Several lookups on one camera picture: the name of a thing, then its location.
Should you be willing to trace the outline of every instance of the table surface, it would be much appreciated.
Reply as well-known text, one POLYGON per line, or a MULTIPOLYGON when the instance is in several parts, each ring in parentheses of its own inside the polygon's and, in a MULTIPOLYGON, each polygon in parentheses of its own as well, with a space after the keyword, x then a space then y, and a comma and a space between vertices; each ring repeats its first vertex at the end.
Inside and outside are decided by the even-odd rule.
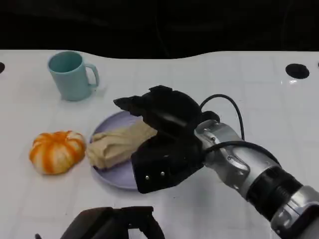
MULTIPOLYGON (((65 102, 47 71, 51 50, 2 50, 0 62, 0 238, 26 239, 39 233, 58 239, 84 209, 154 206, 168 239, 272 239, 268 222, 216 173, 203 168, 174 188, 141 195, 104 185, 87 158, 68 173, 39 175, 28 160, 42 132, 74 130, 86 140, 106 117, 119 111, 112 100, 141 95, 162 84, 199 103, 221 93, 243 114, 247 141, 266 147, 304 184, 319 190, 319 53, 216 52, 178 60, 110 59, 82 53, 97 66, 101 86, 88 99, 65 102), (296 80, 285 67, 300 63, 310 76, 296 80)), ((239 133, 235 110, 224 99, 206 109, 239 133)), ((133 239, 143 238, 130 231, 133 239)))

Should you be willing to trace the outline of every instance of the orange and white pumpkin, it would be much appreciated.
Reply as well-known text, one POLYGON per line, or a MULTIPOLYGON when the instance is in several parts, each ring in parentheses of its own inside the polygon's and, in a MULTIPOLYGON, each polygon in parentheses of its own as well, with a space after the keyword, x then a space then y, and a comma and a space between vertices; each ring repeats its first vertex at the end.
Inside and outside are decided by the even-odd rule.
POLYGON ((29 154, 35 169, 42 174, 66 172, 84 157, 85 142, 74 131, 59 131, 38 135, 29 154))

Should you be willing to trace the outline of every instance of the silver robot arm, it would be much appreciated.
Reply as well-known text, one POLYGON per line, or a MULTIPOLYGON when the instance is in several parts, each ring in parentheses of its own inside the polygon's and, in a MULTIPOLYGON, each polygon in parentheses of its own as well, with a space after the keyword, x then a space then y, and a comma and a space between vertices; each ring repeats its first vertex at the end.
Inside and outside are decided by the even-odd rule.
MULTIPOLYGON (((230 126, 214 120, 201 123, 195 135, 204 149, 242 141, 230 126)), ((251 203, 282 239, 319 239, 319 193, 302 185, 265 154, 227 146, 209 153, 205 166, 251 203)))

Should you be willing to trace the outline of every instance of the black hole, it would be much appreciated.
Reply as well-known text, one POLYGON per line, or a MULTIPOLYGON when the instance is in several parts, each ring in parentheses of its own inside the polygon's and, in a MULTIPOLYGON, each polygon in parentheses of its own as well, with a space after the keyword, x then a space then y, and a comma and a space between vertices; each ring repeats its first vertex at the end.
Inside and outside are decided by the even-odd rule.
POLYGON ((2 73, 2 71, 4 71, 5 66, 4 63, 0 62, 0 74, 2 73))
POLYGON ((295 79, 305 79, 309 76, 309 70, 302 64, 289 64, 286 67, 286 72, 295 79))

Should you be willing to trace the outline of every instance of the mug handle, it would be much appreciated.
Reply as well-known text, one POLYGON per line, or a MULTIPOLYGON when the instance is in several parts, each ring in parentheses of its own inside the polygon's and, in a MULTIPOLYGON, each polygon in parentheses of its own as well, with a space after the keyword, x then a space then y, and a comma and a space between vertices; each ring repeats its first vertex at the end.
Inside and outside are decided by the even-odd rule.
POLYGON ((94 76, 95 76, 96 84, 89 84, 89 85, 91 87, 98 87, 100 84, 100 77, 99 77, 98 69, 96 69, 96 67, 94 65, 89 64, 89 63, 85 63, 84 66, 90 68, 93 71, 94 76))

